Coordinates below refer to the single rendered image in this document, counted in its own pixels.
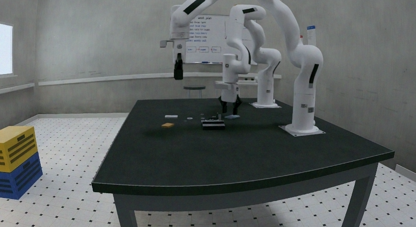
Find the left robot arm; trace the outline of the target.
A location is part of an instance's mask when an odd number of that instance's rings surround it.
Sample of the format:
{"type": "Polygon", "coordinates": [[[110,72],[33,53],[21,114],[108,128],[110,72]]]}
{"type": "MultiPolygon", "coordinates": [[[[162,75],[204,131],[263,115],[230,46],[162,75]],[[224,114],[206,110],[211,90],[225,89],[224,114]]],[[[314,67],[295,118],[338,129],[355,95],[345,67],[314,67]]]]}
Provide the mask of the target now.
{"type": "MultiPolygon", "coordinates": [[[[160,47],[167,42],[189,39],[190,21],[218,0],[187,0],[182,5],[171,7],[170,40],[161,40],[160,47]]],[[[295,134],[315,134],[318,127],[314,120],[315,86],[323,67],[323,56],[319,48],[303,45],[298,23],[288,6],[280,0],[257,0],[274,17],[279,25],[291,63],[301,68],[294,82],[292,124],[285,130],[295,134]]]]}

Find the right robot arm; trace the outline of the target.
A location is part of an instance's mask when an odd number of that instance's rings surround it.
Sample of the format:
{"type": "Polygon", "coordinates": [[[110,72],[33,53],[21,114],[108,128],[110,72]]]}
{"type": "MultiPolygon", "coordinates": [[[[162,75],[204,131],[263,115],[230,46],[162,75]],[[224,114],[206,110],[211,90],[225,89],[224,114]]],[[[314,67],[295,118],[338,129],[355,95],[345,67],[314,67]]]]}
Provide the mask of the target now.
{"type": "Polygon", "coordinates": [[[253,106],[277,107],[273,99],[274,71],[281,62],[281,54],[276,49],[261,48],[265,43],[262,27],[253,20],[262,20],[266,11],[261,6],[236,4],[231,8],[227,39],[228,46],[241,52],[241,60],[237,54],[223,54],[223,82],[215,83],[214,88],[231,90],[231,84],[238,82],[238,74],[246,75],[251,68],[251,58],[259,64],[268,64],[267,68],[258,72],[258,102],[253,106]],[[246,27],[253,40],[253,48],[249,50],[242,43],[243,27],[246,27]]]}

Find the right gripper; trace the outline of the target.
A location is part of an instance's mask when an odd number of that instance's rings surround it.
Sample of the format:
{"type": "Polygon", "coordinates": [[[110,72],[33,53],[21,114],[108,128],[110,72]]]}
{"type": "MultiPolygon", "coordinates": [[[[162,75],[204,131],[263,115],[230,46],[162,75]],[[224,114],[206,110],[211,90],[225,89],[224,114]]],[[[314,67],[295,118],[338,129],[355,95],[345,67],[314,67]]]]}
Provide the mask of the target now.
{"type": "Polygon", "coordinates": [[[234,83],[231,84],[231,90],[222,89],[221,96],[218,99],[222,105],[222,113],[227,112],[227,102],[232,102],[234,105],[233,115],[237,115],[237,108],[242,103],[242,100],[240,98],[239,85],[237,83],[234,83]]]}

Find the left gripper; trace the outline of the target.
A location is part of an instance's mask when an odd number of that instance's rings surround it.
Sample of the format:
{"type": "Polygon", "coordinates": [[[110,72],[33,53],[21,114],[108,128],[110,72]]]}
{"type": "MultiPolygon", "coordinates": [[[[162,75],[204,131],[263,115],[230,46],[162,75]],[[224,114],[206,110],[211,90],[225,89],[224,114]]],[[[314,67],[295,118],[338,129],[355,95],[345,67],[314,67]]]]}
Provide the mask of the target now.
{"type": "Polygon", "coordinates": [[[173,42],[173,64],[175,64],[175,80],[183,80],[182,63],[186,64],[186,41],[188,40],[171,41],[173,42]]]}

